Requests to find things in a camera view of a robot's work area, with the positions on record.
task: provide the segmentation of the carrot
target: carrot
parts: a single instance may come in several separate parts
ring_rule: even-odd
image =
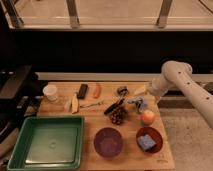
[[[100,97],[100,95],[101,95],[101,84],[96,83],[95,91],[93,93],[93,98],[97,99]]]

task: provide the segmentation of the wooden cutting board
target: wooden cutting board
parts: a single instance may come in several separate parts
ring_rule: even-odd
[[[80,108],[77,114],[64,109],[64,104],[78,92],[82,83],[88,84],[88,92],[84,100],[79,100],[80,105],[104,101],[103,105]],[[81,115],[85,117],[84,143],[82,161],[79,170],[162,170],[174,169],[174,161],[169,147],[169,142],[164,129],[163,122],[153,96],[147,94],[144,98],[148,102],[148,108],[152,110],[157,118],[151,125],[156,128],[163,137],[163,147],[155,154],[143,152],[136,144],[136,133],[141,128],[138,112],[134,105],[126,105],[128,118],[120,126],[113,125],[108,116],[103,114],[104,110],[118,100],[116,90],[120,86],[127,86],[129,94],[126,99],[133,98],[134,91],[146,84],[145,82],[100,82],[102,90],[98,99],[92,97],[96,87],[95,82],[50,82],[58,88],[59,98],[54,102],[43,98],[38,116],[63,116]],[[117,129],[123,137],[124,146],[122,152],[113,159],[105,159],[99,156],[93,146],[95,134],[104,127]]]

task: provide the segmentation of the blue sponge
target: blue sponge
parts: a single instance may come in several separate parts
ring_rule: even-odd
[[[144,151],[147,151],[156,145],[156,142],[148,134],[138,137],[137,141]]]

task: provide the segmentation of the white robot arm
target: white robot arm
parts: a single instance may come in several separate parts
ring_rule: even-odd
[[[148,91],[154,96],[163,96],[175,85],[213,129],[213,96],[195,83],[190,77],[191,74],[192,67],[187,63],[165,62],[162,66],[162,74],[153,79]]]

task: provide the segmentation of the paper cup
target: paper cup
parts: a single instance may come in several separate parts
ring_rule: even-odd
[[[47,85],[43,89],[44,95],[47,97],[50,101],[55,101],[58,98],[58,90],[55,85]]]

